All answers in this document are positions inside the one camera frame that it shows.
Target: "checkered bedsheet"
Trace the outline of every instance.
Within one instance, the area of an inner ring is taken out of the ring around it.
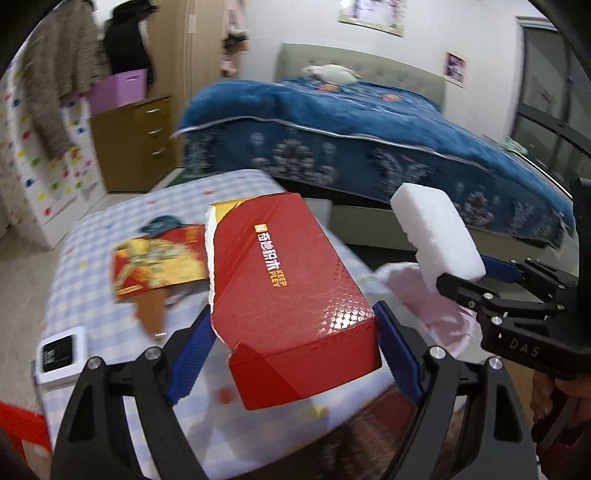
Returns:
[[[90,355],[107,363],[130,361],[153,345],[134,318],[132,303],[115,301],[111,258],[116,244],[138,236],[138,229],[160,215],[185,223],[204,222],[207,207],[283,189],[259,170],[239,170],[149,193],[81,220],[66,239],[47,304],[44,336],[85,325]],[[364,294],[380,296],[384,286],[334,235],[327,235]],[[167,310],[167,332],[193,322],[207,302],[207,291],[182,299]],[[393,382],[385,365],[369,375],[298,402],[247,411],[228,369],[229,350],[216,341],[191,394],[174,412],[210,479],[239,475],[311,443],[333,430],[377,397]],[[51,440],[73,385],[42,389]],[[125,399],[129,429],[145,476],[158,478],[143,435],[135,402]]]

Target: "hanging clothes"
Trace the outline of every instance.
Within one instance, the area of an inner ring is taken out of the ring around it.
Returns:
[[[241,0],[226,0],[223,39],[220,68],[224,77],[231,77],[238,70],[230,56],[248,50],[248,30]]]
[[[131,0],[113,9],[103,43],[113,74],[148,70],[148,84],[154,81],[152,61],[145,49],[139,23],[158,11],[150,0]]]
[[[61,101],[84,95],[111,74],[98,41],[92,3],[64,0],[37,26],[23,52],[25,103],[51,158],[72,147],[61,117]]]

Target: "white pillow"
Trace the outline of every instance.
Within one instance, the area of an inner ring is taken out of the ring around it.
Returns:
[[[359,76],[341,65],[308,65],[302,69],[304,78],[315,78],[332,85],[351,85],[358,82]]]

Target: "white device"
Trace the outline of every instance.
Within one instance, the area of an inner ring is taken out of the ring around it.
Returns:
[[[74,327],[46,338],[37,347],[35,373],[39,385],[59,385],[78,379],[88,360],[86,329]]]

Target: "pink basket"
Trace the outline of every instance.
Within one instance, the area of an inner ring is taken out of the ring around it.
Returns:
[[[146,98],[147,70],[118,73],[97,82],[86,95],[92,115]]]

